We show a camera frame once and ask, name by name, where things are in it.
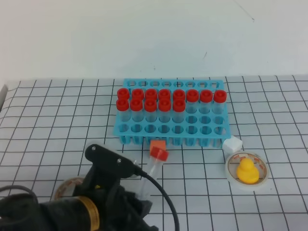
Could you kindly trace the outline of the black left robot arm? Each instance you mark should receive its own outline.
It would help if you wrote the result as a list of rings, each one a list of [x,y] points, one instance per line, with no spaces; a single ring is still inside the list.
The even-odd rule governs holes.
[[[144,221],[152,203],[139,200],[120,181],[139,175],[141,168],[104,146],[85,150],[92,166],[70,197],[39,203],[22,187],[20,194],[0,201],[3,231],[155,231]]]

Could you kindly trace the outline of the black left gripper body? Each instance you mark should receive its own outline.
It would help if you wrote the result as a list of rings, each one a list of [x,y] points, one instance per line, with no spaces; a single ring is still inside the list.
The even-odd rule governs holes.
[[[133,175],[140,176],[142,169],[106,146],[91,144],[84,154],[92,166],[82,184],[75,187],[74,195],[89,196],[107,209],[130,205],[120,181]]]

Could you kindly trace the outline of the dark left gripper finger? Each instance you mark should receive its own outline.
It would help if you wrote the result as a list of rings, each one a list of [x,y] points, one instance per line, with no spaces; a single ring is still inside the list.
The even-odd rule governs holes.
[[[151,201],[140,199],[139,195],[135,192],[125,192],[125,194],[128,203],[140,217],[145,217],[149,214],[153,204]]]

